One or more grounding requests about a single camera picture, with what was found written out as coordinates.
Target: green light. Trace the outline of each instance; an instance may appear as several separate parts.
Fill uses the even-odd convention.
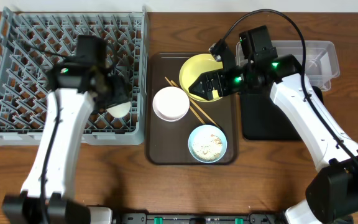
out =
[[[235,78],[235,79],[234,79],[234,81],[235,81],[236,83],[241,82],[241,80],[242,80],[242,78],[241,78],[241,77],[237,77],[237,78]]]
[[[272,65],[274,68],[277,68],[278,62],[273,62]]]

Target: wooden chopstick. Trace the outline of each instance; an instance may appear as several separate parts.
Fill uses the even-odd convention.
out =
[[[165,79],[169,83],[169,85],[174,86],[173,83],[175,83],[175,82],[173,82],[173,81],[171,82],[167,77],[165,77]],[[193,112],[194,115],[196,115],[196,117],[199,119],[199,121],[201,121],[201,124],[205,124],[204,120],[198,115],[198,113],[194,110],[194,108],[192,106],[190,106],[190,110],[191,110],[191,112]]]
[[[178,87],[178,88],[179,88],[179,86],[178,86],[174,81],[171,81],[171,82],[172,82],[172,84],[173,84],[175,87]],[[200,106],[198,106],[198,105],[196,104],[196,102],[194,102],[193,99],[191,99],[191,98],[189,97],[189,100],[190,100],[190,102],[191,102],[193,105],[195,105],[195,106],[197,107],[198,110],[200,110],[200,111],[202,112],[202,114],[203,114],[204,116],[206,116],[213,124],[215,124],[216,127],[218,127],[219,129],[221,128],[221,127],[219,127],[218,124],[216,124],[216,122],[215,122],[214,120],[212,120],[212,118],[211,118],[210,116],[208,116],[208,114],[205,113],[205,111],[204,111],[203,109],[200,108]]]

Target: bowl of rice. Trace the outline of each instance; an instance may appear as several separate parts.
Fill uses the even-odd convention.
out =
[[[212,163],[223,157],[227,148],[227,140],[219,128],[202,125],[191,132],[188,147],[196,160]]]

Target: plastic bin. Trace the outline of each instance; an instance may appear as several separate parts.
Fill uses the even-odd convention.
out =
[[[123,118],[107,111],[91,115],[83,142],[94,145],[140,144],[145,136],[146,71],[149,51],[147,11],[133,13],[29,13],[8,8],[0,21],[0,145],[37,145],[47,112],[45,71],[63,59],[22,42],[63,55],[75,53],[78,35],[108,42],[106,65],[132,83],[132,107]]]
[[[278,56],[292,54],[301,63],[302,44],[300,40],[273,40],[272,44],[277,49]],[[331,88],[330,80],[339,76],[339,64],[335,46],[330,41],[306,41],[306,68],[311,85],[317,86],[323,91]],[[244,65],[240,42],[236,46],[237,65]]]

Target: white background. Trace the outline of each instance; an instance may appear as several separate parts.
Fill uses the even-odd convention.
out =
[[[13,11],[49,12],[358,12],[358,0],[0,0]]]

